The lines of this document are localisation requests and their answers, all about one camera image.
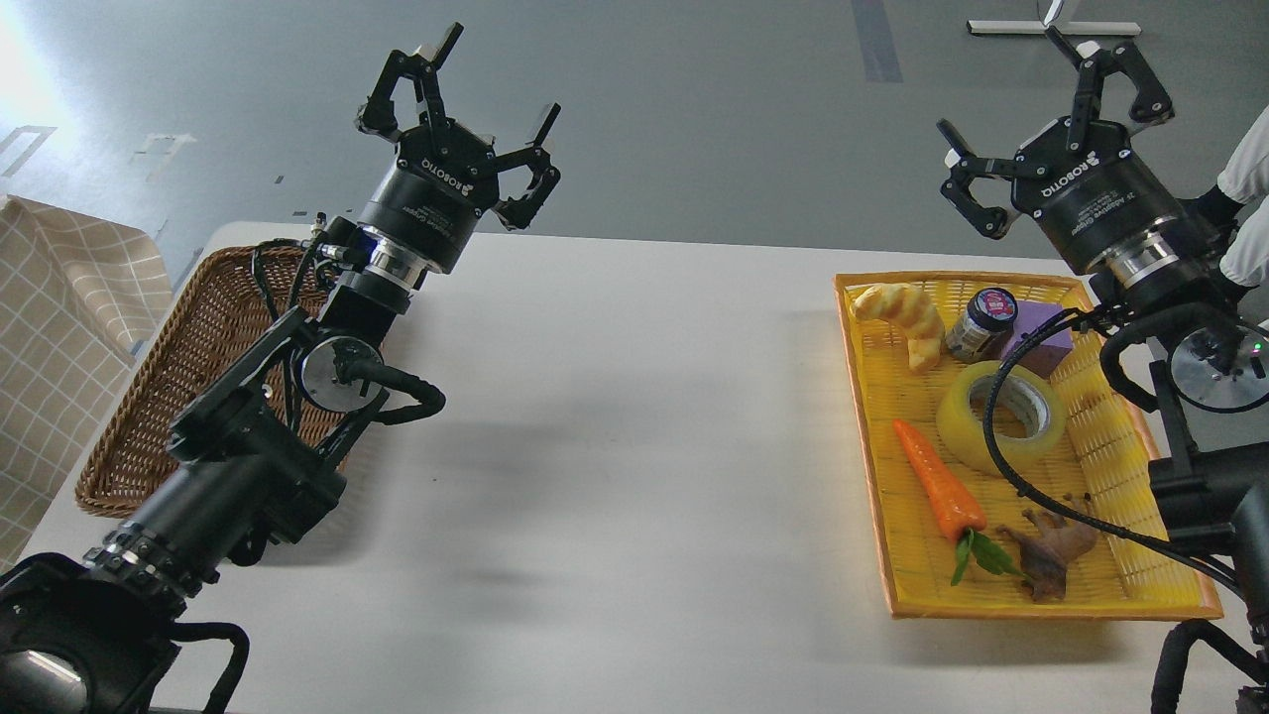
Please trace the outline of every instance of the toy carrot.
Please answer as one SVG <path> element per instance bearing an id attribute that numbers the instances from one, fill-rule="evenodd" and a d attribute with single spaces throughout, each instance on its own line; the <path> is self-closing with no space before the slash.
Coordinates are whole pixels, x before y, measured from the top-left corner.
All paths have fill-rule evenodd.
<path id="1" fill-rule="evenodd" d="M 952 573 L 952 585 L 959 583 L 964 577 L 971 553 L 978 566 L 994 576 L 1004 573 L 1022 576 L 1009 554 L 982 535 L 987 528 L 987 515 L 970 490 L 964 488 L 948 465 L 939 459 L 934 445 L 916 427 L 902 420 L 895 420 L 893 426 L 898 443 L 904 446 L 904 454 L 907 455 L 907 463 L 912 465 L 916 478 L 925 487 L 925 496 L 930 500 L 939 533 L 956 544 L 956 571 Z"/>

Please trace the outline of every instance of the toy croissant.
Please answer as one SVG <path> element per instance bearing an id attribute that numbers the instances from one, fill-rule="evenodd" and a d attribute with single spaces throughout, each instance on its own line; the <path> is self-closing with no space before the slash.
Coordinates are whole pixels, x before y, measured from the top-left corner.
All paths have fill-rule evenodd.
<path id="1" fill-rule="evenodd" d="M 930 295 L 909 283 L 874 284 L 851 304 L 859 320 L 884 320 L 907 337 L 907 369 L 916 375 L 939 364 L 943 320 Z"/>

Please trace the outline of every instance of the purple block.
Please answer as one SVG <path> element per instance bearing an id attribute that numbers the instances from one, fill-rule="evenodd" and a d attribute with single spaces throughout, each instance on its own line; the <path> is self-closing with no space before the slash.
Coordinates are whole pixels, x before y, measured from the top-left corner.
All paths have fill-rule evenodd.
<path id="1" fill-rule="evenodd" d="M 1010 331 L 1005 332 L 1003 336 L 992 340 L 991 346 L 987 347 L 987 359 L 1003 360 L 1004 355 L 1008 354 L 1015 344 L 1025 339 L 1027 335 L 1034 331 L 1036 327 L 1038 327 L 1044 320 L 1058 313 L 1061 309 L 1062 306 L 1053 302 L 1019 299 L 1018 318 L 1014 320 L 1014 326 L 1010 327 Z M 1074 345 L 1071 344 L 1071 330 L 1062 330 L 1042 341 L 1036 349 L 1032 349 L 1025 356 L 1023 356 L 1019 365 L 1047 380 L 1062 360 L 1066 359 L 1066 355 L 1071 353 L 1071 349 L 1074 349 Z"/>

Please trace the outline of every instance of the gray floor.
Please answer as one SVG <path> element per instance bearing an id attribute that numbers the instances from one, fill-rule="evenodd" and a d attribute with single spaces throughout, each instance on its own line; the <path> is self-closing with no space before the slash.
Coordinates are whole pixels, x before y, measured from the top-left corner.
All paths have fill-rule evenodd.
<path id="1" fill-rule="evenodd" d="M 563 105 L 563 180 L 530 232 L 1051 257 L 1029 221 L 989 241 L 937 190 L 938 118 L 1008 155 L 1068 112 L 1075 74 L 1044 39 L 964 29 L 1034 19 L 1036 5 L 10 0 L 0 193 L 141 227 L 174 276 L 226 222 L 355 214 L 391 160 L 353 129 L 357 105 L 390 49 L 459 20 L 440 76 L 450 114 L 506 151 L 543 104 Z M 1269 98 L 1269 4 L 1067 10 L 1142 25 L 1178 118 L 1134 146 L 1178 195 L 1209 186 Z M 1112 80 L 1104 115 L 1123 117 L 1131 94 Z M 504 193 L 527 180 L 513 174 Z M 1247 306 L 1269 315 L 1260 294 Z"/>

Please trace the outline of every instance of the yellow basket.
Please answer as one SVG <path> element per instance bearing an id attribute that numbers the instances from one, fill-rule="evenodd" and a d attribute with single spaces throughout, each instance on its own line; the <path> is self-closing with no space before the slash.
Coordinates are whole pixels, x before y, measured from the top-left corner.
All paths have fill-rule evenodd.
<path id="1" fill-rule="evenodd" d="M 1141 545 L 1101 538 L 1067 573 L 1066 599 L 1034 604 L 1020 578 L 991 576 L 971 566 L 952 587 L 953 545 L 938 531 L 925 492 L 907 464 L 891 420 L 916 426 L 939 449 L 987 512 L 989 529 L 1008 525 L 1036 534 L 1022 516 L 1034 507 L 1003 478 L 964 467 L 943 446 L 934 413 L 964 365 L 943 355 L 925 375 L 907 372 L 902 332 L 882 320 L 855 321 L 849 304 L 868 285 L 906 282 L 920 287 L 950 325 L 975 292 L 1000 285 L 1018 299 L 1091 306 L 1084 284 L 1068 276 L 953 270 L 836 275 L 838 307 L 845 336 L 846 367 L 855 399 L 872 497 L 873 528 L 886 600 L 895 618 L 1065 618 L 1107 620 L 1185 620 L 1222 616 L 1212 582 Z M 1098 364 L 1101 340 L 1074 335 L 1075 349 L 1049 378 L 1067 411 L 1058 446 L 1023 477 L 1042 492 L 1093 497 L 1093 514 L 1134 531 L 1166 538 L 1150 493 L 1147 463 L 1157 458 L 1141 413 L 1110 391 Z M 996 539 L 1015 563 L 1016 547 Z"/>

